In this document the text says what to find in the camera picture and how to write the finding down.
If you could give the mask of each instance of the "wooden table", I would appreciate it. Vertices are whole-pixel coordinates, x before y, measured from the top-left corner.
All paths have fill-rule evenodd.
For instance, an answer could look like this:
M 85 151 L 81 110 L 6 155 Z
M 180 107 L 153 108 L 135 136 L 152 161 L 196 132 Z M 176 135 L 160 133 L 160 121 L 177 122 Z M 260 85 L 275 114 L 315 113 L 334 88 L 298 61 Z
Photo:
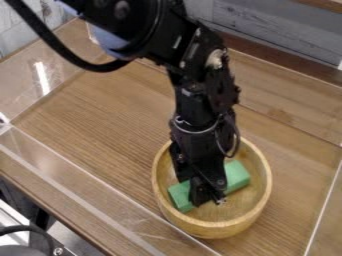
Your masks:
M 84 32 L 78 22 L 69 26 Z M 248 72 L 249 65 L 258 66 L 258 59 L 248 64 L 252 57 L 239 59 L 243 56 L 239 52 L 232 56 L 240 60 L 233 64 L 239 63 L 236 77 L 247 79 L 243 74 L 248 73 L 243 72 Z M 253 79 L 267 79 L 260 77 L 264 76 L 263 68 L 259 70 L 252 73 Z M 294 76 L 287 72 L 294 83 L 300 74 Z M 284 74 L 278 76 L 280 87 L 288 83 L 287 78 Z M 45 146 L 32 147 L 21 138 L 17 140 L 21 156 L 38 169 L 17 163 L 0 151 L 2 177 L 107 254 L 136 255 L 139 252 L 127 237 L 107 225 L 105 218 L 117 213 L 117 208 L 124 208 L 112 196 L 111 187 L 160 215 L 151 190 L 151 165 L 155 153 L 168 140 L 167 121 L 172 111 L 168 78 L 159 68 L 133 62 L 111 74 L 78 73 L 12 122 L 85 172 L 69 163 L 62 165 L 54 155 L 42 152 Z M 229 239 L 201 242 L 223 255 L 302 255 L 342 159 L 342 149 L 243 106 L 236 107 L 236 112 L 241 135 L 255 143 L 270 162 L 274 190 L 264 213 L 245 232 Z M 124 214 L 129 215 L 129 209 L 121 213 L 123 218 Z M 139 222 L 137 217 L 129 221 Z M 159 236 L 143 237 L 161 244 L 167 254 L 188 253 L 177 250 L 172 244 L 176 240 L 168 240 L 176 237 L 172 231 L 164 227 L 159 229 L 157 225 L 143 228 L 159 230 Z M 340 230 L 328 231 L 331 239 L 338 232 Z M 338 243 L 326 246 L 340 248 Z

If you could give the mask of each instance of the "green object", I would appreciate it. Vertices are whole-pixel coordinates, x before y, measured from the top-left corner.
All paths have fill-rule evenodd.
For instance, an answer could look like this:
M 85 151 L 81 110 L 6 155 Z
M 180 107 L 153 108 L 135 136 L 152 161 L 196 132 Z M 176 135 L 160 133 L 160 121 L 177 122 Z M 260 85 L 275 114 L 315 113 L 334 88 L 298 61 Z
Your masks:
M 228 180 L 228 187 L 224 191 L 224 194 L 228 195 L 237 189 L 243 188 L 249 184 L 249 174 L 237 160 L 227 162 L 224 164 L 225 176 Z M 168 195 L 173 203 L 173 207 L 181 212 L 185 213 L 195 208 L 192 203 L 188 200 L 189 193 L 189 181 L 184 181 L 172 185 L 168 188 Z

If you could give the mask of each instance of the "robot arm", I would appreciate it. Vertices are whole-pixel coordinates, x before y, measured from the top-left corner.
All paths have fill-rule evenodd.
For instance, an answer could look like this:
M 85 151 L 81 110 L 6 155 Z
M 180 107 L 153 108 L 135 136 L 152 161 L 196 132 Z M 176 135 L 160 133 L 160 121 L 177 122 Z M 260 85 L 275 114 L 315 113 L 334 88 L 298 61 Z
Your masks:
M 208 200 L 219 204 L 228 184 L 224 158 L 239 147 L 232 110 L 239 88 L 223 40 L 189 19 L 183 0 L 57 1 L 92 25 L 108 55 L 125 62 L 144 57 L 165 66 L 176 98 L 169 120 L 176 177 L 189 180 L 195 206 Z

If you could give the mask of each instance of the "bowl rim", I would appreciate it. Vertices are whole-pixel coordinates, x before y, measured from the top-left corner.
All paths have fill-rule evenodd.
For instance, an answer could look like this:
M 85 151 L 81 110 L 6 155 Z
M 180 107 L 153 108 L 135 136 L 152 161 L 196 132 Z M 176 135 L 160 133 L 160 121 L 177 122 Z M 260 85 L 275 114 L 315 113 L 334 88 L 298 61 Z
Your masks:
M 270 164 L 268 164 L 268 161 L 266 160 L 266 157 L 264 157 L 263 153 L 258 149 L 258 147 L 243 137 L 241 137 L 241 143 L 245 144 L 247 147 L 249 147 L 251 150 L 255 152 L 255 154 L 258 155 L 258 157 L 260 159 L 260 162 L 263 163 L 263 166 L 264 166 L 266 189 L 264 189 L 263 196 L 260 197 L 256 205 L 243 216 L 239 216 L 237 218 L 233 218 L 231 220 L 213 222 L 213 221 L 203 221 L 203 220 L 195 219 L 195 218 L 187 216 L 185 214 L 180 213 L 172 207 L 171 203 L 165 200 L 165 198 L 163 196 L 159 196 L 157 201 L 159 201 L 159 203 L 161 203 L 163 208 L 167 209 L 167 211 L 183 222 L 187 222 L 191 225 L 201 226 L 201 227 L 205 227 L 205 228 L 219 228 L 219 227 L 233 226 L 233 225 L 241 224 L 243 222 L 245 222 L 245 220 L 255 218 L 258 216 L 258 214 L 260 213 L 262 209 L 264 208 L 266 203 L 267 203 L 268 198 L 270 198 L 270 195 L 271 195 L 271 188 L 272 188 L 272 174 L 271 174 Z M 163 193 L 160 191 L 160 188 L 157 186 L 156 167 L 157 167 L 160 157 L 164 154 L 165 150 L 168 149 L 169 145 L 171 145 L 171 140 L 168 140 L 168 142 L 163 145 L 163 147 L 160 148 L 160 150 L 159 150 L 159 152 L 155 156 L 155 159 L 153 159 L 153 164 L 152 164 L 152 188 L 153 188 L 155 195 L 157 195 L 157 194 L 163 195 Z

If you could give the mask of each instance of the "wooden bowl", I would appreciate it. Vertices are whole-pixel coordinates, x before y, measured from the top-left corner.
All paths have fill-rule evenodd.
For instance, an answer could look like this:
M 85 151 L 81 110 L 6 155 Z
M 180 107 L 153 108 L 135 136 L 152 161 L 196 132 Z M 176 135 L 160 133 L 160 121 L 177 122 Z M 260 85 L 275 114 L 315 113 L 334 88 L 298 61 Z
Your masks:
M 228 195 L 223 205 L 216 206 L 208 202 L 183 214 L 173 208 L 167 193 L 167 188 L 177 182 L 168 153 L 169 145 L 171 142 L 157 152 L 152 167 L 153 193 L 164 217 L 199 238 L 217 239 L 237 234 L 255 222 L 271 194 L 271 169 L 262 152 L 241 138 L 240 150 L 233 159 L 243 163 L 249 172 L 249 185 Z

